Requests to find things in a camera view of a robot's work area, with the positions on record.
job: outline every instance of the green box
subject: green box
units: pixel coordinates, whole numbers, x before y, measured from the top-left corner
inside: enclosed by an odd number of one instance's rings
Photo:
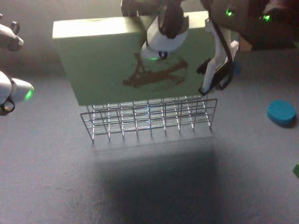
[[[196,69],[214,57],[215,43],[205,31],[207,12],[186,15],[185,43],[158,61],[139,54],[152,17],[54,22],[53,40],[79,105],[198,95],[203,75]]]

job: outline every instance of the box front face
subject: box front face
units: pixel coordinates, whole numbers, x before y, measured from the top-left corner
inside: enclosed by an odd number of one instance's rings
[[[196,69],[215,52],[214,40],[204,27],[190,28],[185,43],[165,60],[141,57],[145,35],[142,28],[125,34],[55,40],[80,105],[198,94],[203,75]]]

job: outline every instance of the wire rack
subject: wire rack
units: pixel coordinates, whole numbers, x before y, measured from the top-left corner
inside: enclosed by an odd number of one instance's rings
[[[80,116],[85,128],[94,142],[96,135],[107,135],[177,126],[207,123],[212,128],[217,99],[203,99],[201,96],[162,98],[154,100],[133,101],[126,103],[87,106],[87,112]]]

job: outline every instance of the blue round object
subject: blue round object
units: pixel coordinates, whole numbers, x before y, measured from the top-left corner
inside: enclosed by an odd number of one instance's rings
[[[268,118],[277,125],[288,125],[295,117],[295,110],[291,104],[283,100],[273,101],[267,110]]]

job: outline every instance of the background wall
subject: background wall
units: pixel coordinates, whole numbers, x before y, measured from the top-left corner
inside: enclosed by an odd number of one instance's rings
[[[0,64],[59,62],[52,42],[53,22],[121,16],[120,0],[0,0],[1,24],[21,25],[24,47],[20,52],[0,51]],[[202,11],[199,0],[183,3],[186,12]]]

